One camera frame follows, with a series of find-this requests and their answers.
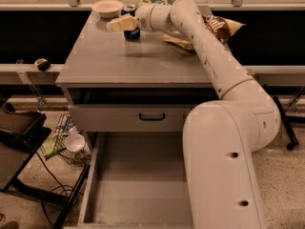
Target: white bowl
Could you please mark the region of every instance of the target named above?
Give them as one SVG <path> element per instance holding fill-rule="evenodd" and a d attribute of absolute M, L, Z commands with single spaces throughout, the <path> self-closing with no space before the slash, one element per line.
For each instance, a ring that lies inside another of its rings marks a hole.
<path fill-rule="evenodd" d="M 111 19 L 118 15 L 123 3 L 118 0 L 101 0 L 94 3 L 91 8 L 97 11 L 102 18 Z"/>
<path fill-rule="evenodd" d="M 78 152 L 82 150 L 85 145 L 85 138 L 80 134 L 70 134 L 65 140 L 65 146 L 71 152 Z"/>

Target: drawer handle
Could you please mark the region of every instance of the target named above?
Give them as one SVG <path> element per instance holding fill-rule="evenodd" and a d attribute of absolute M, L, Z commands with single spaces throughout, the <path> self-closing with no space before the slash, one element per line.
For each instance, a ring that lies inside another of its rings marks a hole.
<path fill-rule="evenodd" d="M 139 114 L 139 119 L 143 121 L 161 121 L 165 119 L 165 114 Z"/>

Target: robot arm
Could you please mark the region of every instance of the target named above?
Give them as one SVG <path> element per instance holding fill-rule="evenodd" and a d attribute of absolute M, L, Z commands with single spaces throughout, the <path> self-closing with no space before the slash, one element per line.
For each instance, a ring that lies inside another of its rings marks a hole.
<path fill-rule="evenodd" d="M 184 125 L 194 228 L 267 228 L 252 152 L 269 144 L 279 130 L 275 103 L 205 28 L 192 0 L 141 6 L 135 21 L 142 31 L 180 32 L 192 41 L 221 99 L 196 106 Z"/>

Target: dark can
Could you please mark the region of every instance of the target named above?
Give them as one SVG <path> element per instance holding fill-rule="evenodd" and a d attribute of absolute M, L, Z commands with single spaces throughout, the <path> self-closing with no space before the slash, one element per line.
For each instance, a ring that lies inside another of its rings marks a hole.
<path fill-rule="evenodd" d="M 135 16 L 136 7 L 133 5 L 124 5 L 121 11 L 121 15 L 129 13 Z M 136 40 L 140 37 L 140 29 L 137 27 L 133 31 L 124 31 L 124 36 L 128 40 Z"/>

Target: speckled floor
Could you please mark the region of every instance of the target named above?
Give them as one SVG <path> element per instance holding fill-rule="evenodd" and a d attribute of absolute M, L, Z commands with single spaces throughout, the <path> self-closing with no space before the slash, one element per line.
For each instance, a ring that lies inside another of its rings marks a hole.
<path fill-rule="evenodd" d="M 11 102 L 17 106 L 17 110 L 36 108 L 35 100 L 11 99 Z M 47 116 L 45 126 L 54 130 L 60 115 L 67 112 L 66 107 L 62 99 L 49 100 L 43 111 Z M 305 125 L 294 124 L 293 127 L 299 141 L 299 145 L 293 151 L 286 149 L 289 138 L 282 127 L 270 145 L 253 153 L 254 167 L 270 229 L 305 228 Z M 81 172 L 80 167 L 68 165 L 58 156 L 45 163 L 65 185 L 73 185 Z M 38 156 L 33 157 L 19 178 L 29 185 L 45 190 L 51 190 L 58 185 L 46 172 Z M 81 200 L 80 195 L 65 225 L 76 225 Z M 59 208 L 47 204 L 46 209 L 50 220 L 54 221 Z M 37 201 L 0 193 L 0 213 L 7 216 L 7 221 L 17 220 L 21 229 L 51 228 L 41 204 Z"/>

